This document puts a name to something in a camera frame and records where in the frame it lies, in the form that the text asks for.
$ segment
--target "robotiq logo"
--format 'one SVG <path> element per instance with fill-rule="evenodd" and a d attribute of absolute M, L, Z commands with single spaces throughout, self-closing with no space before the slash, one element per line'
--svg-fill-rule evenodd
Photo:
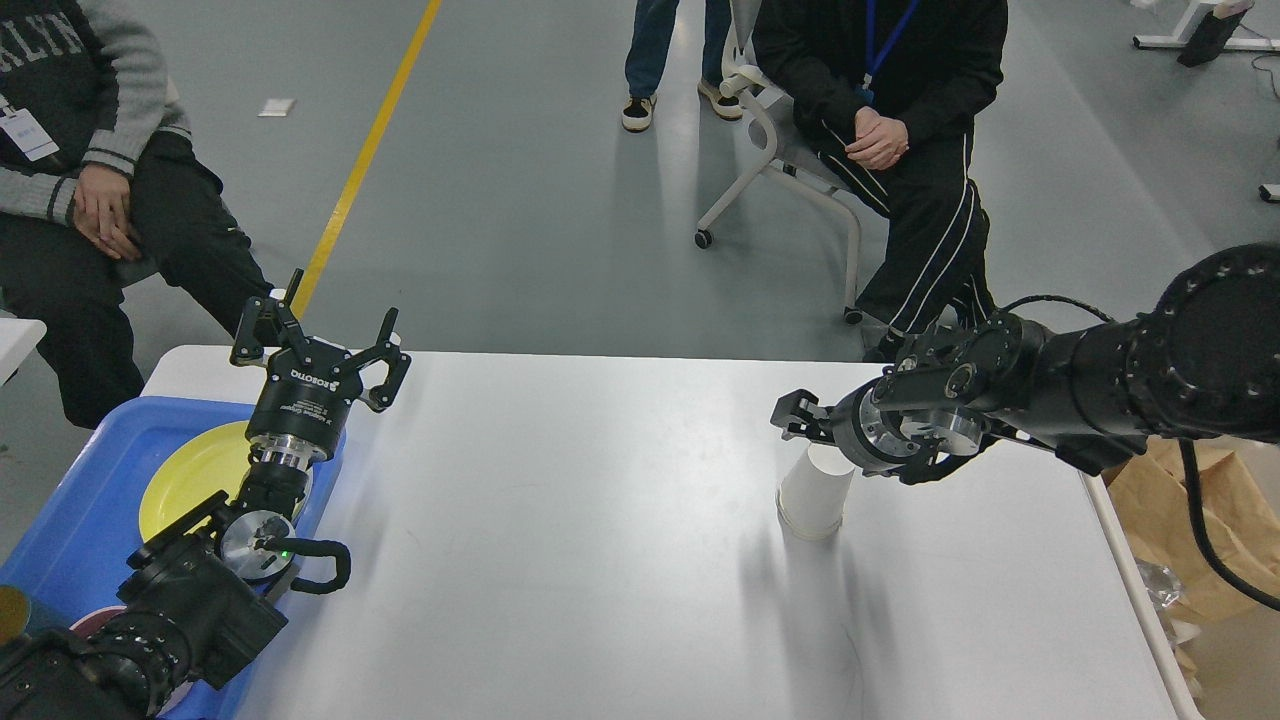
<path fill-rule="evenodd" d="M 289 368 L 289 377 L 300 379 L 300 380 L 302 380 L 305 383 L 311 383 L 314 386 L 320 386 L 320 387 L 328 389 L 329 392 L 338 392 L 338 380 L 333 380 L 333 382 L 323 380 L 323 379 L 320 379 L 320 378 L 317 378 L 315 375 L 305 375 L 305 374 L 297 372 L 293 368 Z"/>

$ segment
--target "black cable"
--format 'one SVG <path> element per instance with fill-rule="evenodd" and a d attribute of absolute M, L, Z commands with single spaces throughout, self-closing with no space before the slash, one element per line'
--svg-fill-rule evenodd
<path fill-rule="evenodd" d="M 1226 580 L 1226 584 L 1240 591 L 1248 597 L 1261 602 L 1271 610 L 1280 610 L 1280 597 L 1267 594 L 1247 583 L 1243 578 L 1231 571 L 1222 562 L 1222 559 L 1213 551 L 1213 543 L 1208 541 L 1208 530 L 1204 528 L 1204 500 L 1201 493 L 1199 466 L 1196 464 L 1196 446 L 1189 439 L 1178 441 L 1178 448 L 1183 455 L 1183 473 L 1187 475 L 1187 509 L 1192 519 L 1192 537 L 1196 538 L 1196 547 L 1208 566 Z"/>
<path fill-rule="evenodd" d="M 1021 300 L 1015 300 L 1015 301 L 1010 302 L 1009 305 L 1005 305 L 1004 307 L 1000 309 L 1000 311 L 1001 313 L 1009 313 L 1014 307 L 1019 307 L 1021 305 L 1028 305 L 1030 302 L 1044 302 L 1044 301 L 1048 301 L 1048 302 L 1065 302 L 1068 305 L 1075 305 L 1080 310 L 1084 310 L 1085 313 L 1092 314 L 1094 318 L 1102 320 L 1103 323 L 1114 323 L 1114 322 L 1116 322 L 1115 318 L 1112 318 L 1111 315 L 1107 315 L 1106 313 L 1103 313 L 1102 310 L 1098 310 L 1097 307 L 1089 305 L 1088 302 L 1080 302 L 1079 300 L 1074 300 L 1074 299 L 1070 299 L 1070 297 L 1064 297 L 1061 295 L 1029 295 L 1027 297 L 1023 297 Z"/>
<path fill-rule="evenodd" d="M 1262 70 L 1262 72 L 1267 73 L 1268 76 L 1271 76 L 1271 95 L 1275 95 L 1276 100 L 1280 100 L 1280 90 L 1276 90 L 1276 73 L 1275 73 L 1275 70 L 1272 70 L 1271 68 L 1263 68 L 1262 65 L 1258 64 L 1258 60 L 1261 60 L 1263 58 L 1270 58 L 1270 56 L 1271 55 L 1254 55 L 1254 58 L 1252 60 L 1249 60 L 1249 67 L 1253 68 L 1254 70 Z"/>

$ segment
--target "man in black tracksuit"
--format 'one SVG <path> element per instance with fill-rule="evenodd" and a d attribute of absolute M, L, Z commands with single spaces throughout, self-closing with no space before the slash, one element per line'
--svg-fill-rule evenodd
<path fill-rule="evenodd" d="M 890 222 L 884 264 L 856 302 L 888 325 L 868 361 L 891 361 L 948 304 L 964 325 L 995 309 L 968 168 L 1007 24 L 1006 0 L 763 0 L 760 68 L 795 97 L 823 163 Z"/>

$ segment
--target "white sneaker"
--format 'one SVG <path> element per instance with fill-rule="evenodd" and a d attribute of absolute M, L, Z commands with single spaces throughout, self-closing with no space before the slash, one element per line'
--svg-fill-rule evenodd
<path fill-rule="evenodd" d="M 632 97 L 622 109 L 622 127 L 627 132 L 644 132 L 653 124 L 653 104 L 657 96 Z"/>
<path fill-rule="evenodd" d="M 724 120 L 736 120 L 742 117 L 742 106 L 737 104 L 737 97 L 726 97 L 719 94 L 719 87 L 707 82 L 707 79 L 698 81 L 698 92 L 712 104 L 712 110 Z"/>

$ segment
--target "office chair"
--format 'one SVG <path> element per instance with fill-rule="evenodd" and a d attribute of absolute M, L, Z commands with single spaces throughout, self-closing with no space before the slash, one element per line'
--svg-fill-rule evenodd
<path fill-rule="evenodd" d="M 733 12 L 733 27 L 730 31 L 730 42 L 724 47 L 724 81 L 721 83 L 721 94 L 736 96 L 737 101 L 751 113 L 748 135 L 763 152 L 698 220 L 694 243 L 704 250 L 710 247 L 713 241 L 712 223 L 737 200 L 737 196 L 756 176 L 767 174 L 776 178 L 783 186 L 819 205 L 831 208 L 846 219 L 849 247 L 845 256 L 844 316 L 845 322 L 850 324 L 858 323 L 861 320 L 861 314 L 854 309 L 854 297 L 858 295 L 858 249 L 861 241 L 861 224 L 849 205 L 835 199 L 837 191 L 845 190 L 845 184 L 822 164 L 822 160 L 800 136 L 800 131 L 791 118 L 791 97 L 769 82 L 760 68 L 754 64 L 750 40 L 755 27 L 755 17 L 760 10 L 760 0 L 731 0 L 730 5 Z M 768 106 L 763 105 L 758 97 L 765 90 L 777 90 L 781 94 Z M 800 179 L 799 170 L 804 170 L 808 178 L 826 190 L 819 190 L 810 182 Z"/>

